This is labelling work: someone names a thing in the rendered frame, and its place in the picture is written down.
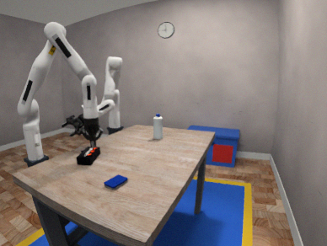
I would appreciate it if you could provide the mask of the black power strip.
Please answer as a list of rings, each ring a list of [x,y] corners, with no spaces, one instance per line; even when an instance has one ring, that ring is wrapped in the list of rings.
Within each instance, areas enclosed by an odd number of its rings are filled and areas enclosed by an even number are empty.
[[[95,159],[100,155],[100,147],[87,147],[77,156],[78,165],[91,166]]]

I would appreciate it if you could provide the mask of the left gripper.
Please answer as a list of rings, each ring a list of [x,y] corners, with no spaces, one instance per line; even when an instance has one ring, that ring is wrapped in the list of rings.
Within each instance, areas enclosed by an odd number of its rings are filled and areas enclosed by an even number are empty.
[[[70,119],[70,120],[69,120]],[[71,119],[75,119],[75,120],[71,120]],[[78,123],[77,123],[78,122]],[[80,123],[79,123],[80,122]],[[62,124],[62,128],[67,126],[67,125],[73,125],[75,127],[75,131],[71,132],[69,134],[69,136],[74,136],[74,135],[81,135],[82,133],[80,132],[83,127],[84,127],[84,123],[83,123],[83,113],[81,115],[78,116],[78,118],[75,118],[75,115],[72,115],[68,118],[66,118],[66,122],[64,122]],[[82,128],[82,129],[80,129]],[[80,129],[80,130],[79,130]]]

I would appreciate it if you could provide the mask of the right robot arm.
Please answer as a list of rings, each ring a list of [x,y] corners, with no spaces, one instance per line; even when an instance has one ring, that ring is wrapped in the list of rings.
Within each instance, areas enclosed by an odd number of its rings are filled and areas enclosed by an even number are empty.
[[[23,124],[24,140],[28,159],[32,161],[44,157],[39,129],[39,106],[33,98],[46,80],[57,51],[61,53],[68,66],[82,82],[83,118],[93,119],[103,114],[103,111],[97,108],[97,81],[79,54],[67,42],[65,38],[66,29],[59,23],[50,22],[44,28],[44,35],[48,41],[30,69],[29,77],[17,107],[19,116],[26,117]]]

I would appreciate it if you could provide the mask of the white bottle with blue cap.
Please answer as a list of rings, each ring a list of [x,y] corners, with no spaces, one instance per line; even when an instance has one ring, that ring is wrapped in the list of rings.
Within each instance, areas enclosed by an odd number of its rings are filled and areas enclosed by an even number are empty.
[[[160,116],[160,114],[156,114],[156,116],[153,118],[153,138],[163,138],[163,118]]]

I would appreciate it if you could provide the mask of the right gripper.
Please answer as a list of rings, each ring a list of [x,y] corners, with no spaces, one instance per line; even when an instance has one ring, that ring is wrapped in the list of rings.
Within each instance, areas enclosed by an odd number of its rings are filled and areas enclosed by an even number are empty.
[[[99,134],[96,137],[96,133],[98,131]],[[95,148],[96,140],[98,140],[104,132],[104,130],[100,129],[99,127],[99,117],[93,119],[84,119],[84,129],[82,129],[80,132],[87,140],[90,140],[91,147]]]

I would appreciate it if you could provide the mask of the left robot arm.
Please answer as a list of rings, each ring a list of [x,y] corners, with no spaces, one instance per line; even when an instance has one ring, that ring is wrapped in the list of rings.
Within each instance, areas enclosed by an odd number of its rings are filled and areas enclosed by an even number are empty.
[[[109,56],[106,61],[105,69],[105,90],[101,104],[98,110],[102,110],[103,114],[110,112],[109,127],[120,127],[120,107],[119,107],[119,90],[115,88],[119,85],[119,76],[121,73],[122,60],[119,57]],[[115,70],[110,74],[110,70]],[[112,100],[115,100],[113,102]]]

